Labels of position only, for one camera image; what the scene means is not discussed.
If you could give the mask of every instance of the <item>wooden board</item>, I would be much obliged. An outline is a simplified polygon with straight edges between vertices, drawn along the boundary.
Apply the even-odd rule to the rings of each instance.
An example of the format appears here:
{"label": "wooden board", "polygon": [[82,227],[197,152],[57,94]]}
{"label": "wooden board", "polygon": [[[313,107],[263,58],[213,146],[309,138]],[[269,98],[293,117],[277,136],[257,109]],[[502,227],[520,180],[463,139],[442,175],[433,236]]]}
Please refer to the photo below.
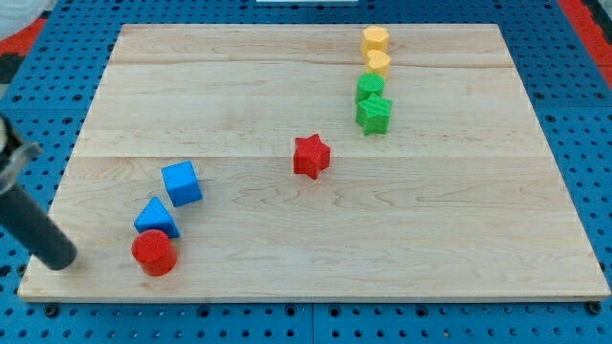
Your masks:
{"label": "wooden board", "polygon": [[[495,25],[388,25],[387,135],[355,124],[359,25],[128,25],[51,214],[76,262],[32,259],[59,302],[598,300],[610,290]],[[295,137],[332,164],[294,175]],[[207,197],[170,206],[160,169]],[[132,222],[159,196],[183,232],[147,277]]]}

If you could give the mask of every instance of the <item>red star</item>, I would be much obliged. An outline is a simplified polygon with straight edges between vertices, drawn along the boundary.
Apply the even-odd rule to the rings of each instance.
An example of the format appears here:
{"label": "red star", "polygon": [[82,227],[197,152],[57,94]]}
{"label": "red star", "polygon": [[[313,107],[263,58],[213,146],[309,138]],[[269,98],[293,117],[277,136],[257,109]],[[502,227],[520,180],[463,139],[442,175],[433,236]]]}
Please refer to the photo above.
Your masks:
{"label": "red star", "polygon": [[294,173],[306,174],[312,179],[329,167],[331,149],[321,142],[318,134],[311,137],[295,139]]}

